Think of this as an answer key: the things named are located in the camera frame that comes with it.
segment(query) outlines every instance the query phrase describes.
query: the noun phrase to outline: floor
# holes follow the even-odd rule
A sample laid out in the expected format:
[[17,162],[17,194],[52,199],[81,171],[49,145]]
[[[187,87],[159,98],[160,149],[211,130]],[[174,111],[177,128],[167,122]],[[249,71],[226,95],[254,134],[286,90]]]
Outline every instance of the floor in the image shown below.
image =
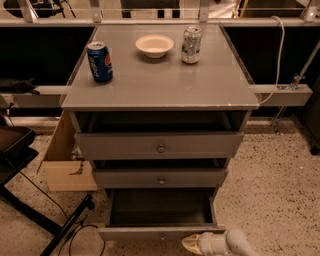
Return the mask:
[[[13,120],[39,135],[32,147],[39,156],[23,170],[33,182],[70,214],[86,192],[50,192],[40,166],[56,120]],[[219,224],[239,227],[260,255],[320,255],[320,156],[309,153],[304,130],[295,119],[280,122],[281,135],[273,132],[268,120],[250,120],[244,140],[232,159],[227,179],[215,200]],[[60,209],[23,176],[9,184],[17,197],[62,224]],[[102,191],[92,193],[96,207],[86,224],[104,226],[106,199]],[[36,224],[0,201],[0,255],[40,255],[52,238]],[[60,255],[69,255],[69,243]],[[53,255],[58,255],[59,244]],[[100,255],[103,242],[93,227],[83,229],[72,243],[72,255]],[[103,255],[191,256],[180,241],[113,242]]]

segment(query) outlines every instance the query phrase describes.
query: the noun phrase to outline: cardboard box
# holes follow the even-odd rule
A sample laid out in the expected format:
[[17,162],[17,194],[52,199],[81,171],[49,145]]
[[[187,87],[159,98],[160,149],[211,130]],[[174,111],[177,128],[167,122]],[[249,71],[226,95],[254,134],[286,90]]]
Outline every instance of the cardboard box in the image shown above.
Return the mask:
[[97,190],[90,163],[70,160],[75,133],[68,113],[63,112],[42,161],[50,191]]

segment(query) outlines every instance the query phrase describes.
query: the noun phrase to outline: white cable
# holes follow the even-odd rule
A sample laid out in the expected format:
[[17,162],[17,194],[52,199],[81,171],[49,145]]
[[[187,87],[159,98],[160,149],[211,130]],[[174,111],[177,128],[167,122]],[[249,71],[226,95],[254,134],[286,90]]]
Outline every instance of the white cable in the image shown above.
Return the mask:
[[[278,53],[278,62],[277,62],[277,77],[276,77],[276,83],[274,85],[274,88],[277,89],[278,88],[278,82],[279,82],[279,76],[280,76],[280,64],[281,64],[283,41],[284,41],[284,37],[285,37],[285,30],[284,30],[283,22],[278,16],[272,16],[271,18],[273,18],[274,20],[278,21],[279,24],[281,25],[281,29],[282,29],[282,36],[281,36],[281,42],[280,42],[279,53]],[[274,92],[270,93],[267,98],[265,98],[263,101],[260,101],[259,102],[260,105],[266,103],[272,97],[273,94],[274,94]]]

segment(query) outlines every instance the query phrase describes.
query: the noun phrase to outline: open drawer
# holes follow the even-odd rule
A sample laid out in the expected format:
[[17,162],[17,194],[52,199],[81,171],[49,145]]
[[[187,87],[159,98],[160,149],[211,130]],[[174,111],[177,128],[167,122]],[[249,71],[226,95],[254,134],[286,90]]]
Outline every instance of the open drawer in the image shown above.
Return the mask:
[[80,133],[76,141],[88,160],[231,158],[242,132]]
[[161,159],[95,161],[101,188],[219,187],[226,159]]
[[180,240],[205,231],[223,233],[216,223],[215,189],[111,190],[103,240]]

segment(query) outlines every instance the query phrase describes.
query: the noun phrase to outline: white robotic arm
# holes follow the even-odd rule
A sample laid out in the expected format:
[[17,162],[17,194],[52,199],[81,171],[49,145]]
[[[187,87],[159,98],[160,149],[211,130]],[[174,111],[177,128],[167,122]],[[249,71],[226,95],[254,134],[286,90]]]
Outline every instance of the white robotic arm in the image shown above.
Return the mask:
[[205,256],[259,256],[240,229],[230,229],[223,234],[204,232],[182,240],[184,248]]

